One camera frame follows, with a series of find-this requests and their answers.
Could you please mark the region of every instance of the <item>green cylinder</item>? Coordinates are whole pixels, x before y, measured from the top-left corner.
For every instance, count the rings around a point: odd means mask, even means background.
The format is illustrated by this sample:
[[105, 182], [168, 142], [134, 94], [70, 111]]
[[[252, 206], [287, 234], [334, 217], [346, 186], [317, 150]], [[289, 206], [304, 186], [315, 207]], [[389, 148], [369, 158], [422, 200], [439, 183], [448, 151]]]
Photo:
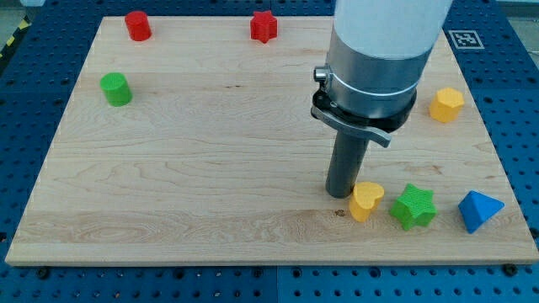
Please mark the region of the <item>green cylinder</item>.
[[112, 106], [123, 106], [128, 104], [133, 95], [127, 85], [127, 80], [122, 73], [111, 72], [104, 75], [100, 82], [104, 96]]

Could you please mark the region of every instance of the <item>red star block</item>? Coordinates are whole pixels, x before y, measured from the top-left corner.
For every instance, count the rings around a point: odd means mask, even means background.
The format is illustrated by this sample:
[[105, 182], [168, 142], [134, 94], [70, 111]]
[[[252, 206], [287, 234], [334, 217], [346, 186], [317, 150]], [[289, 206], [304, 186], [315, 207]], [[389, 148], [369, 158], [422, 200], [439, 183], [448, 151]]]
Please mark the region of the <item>red star block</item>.
[[272, 38], [277, 38], [277, 18], [270, 10], [254, 12], [251, 19], [251, 39], [267, 43]]

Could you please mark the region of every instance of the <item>yellow black caution tape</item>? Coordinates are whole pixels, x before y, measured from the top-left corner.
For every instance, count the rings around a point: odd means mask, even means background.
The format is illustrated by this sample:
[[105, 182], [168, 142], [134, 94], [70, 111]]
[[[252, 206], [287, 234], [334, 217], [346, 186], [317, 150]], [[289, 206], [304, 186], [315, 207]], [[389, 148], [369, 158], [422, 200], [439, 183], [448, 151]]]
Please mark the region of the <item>yellow black caution tape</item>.
[[19, 47], [20, 42], [28, 32], [30, 25], [28, 17], [24, 17], [13, 35], [6, 41], [6, 45], [0, 50], [0, 76], [2, 76], [17, 47]]

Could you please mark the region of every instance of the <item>red cylinder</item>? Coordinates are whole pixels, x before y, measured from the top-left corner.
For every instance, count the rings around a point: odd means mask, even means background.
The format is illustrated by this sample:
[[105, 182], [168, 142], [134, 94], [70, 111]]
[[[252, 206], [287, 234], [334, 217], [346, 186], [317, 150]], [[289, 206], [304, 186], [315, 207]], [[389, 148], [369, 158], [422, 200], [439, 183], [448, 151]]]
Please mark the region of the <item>red cylinder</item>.
[[134, 41], [144, 41], [152, 36], [148, 16], [142, 11], [130, 12], [125, 16], [129, 36]]

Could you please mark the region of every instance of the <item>yellow heart block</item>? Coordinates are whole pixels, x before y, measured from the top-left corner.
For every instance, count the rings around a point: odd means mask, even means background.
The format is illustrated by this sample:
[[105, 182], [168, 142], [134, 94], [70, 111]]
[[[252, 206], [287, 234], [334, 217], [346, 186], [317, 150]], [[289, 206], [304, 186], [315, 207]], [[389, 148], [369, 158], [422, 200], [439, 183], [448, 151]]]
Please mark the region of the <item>yellow heart block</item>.
[[354, 186], [350, 197], [350, 213], [358, 222], [369, 219], [384, 197], [384, 188], [377, 183], [361, 182]]

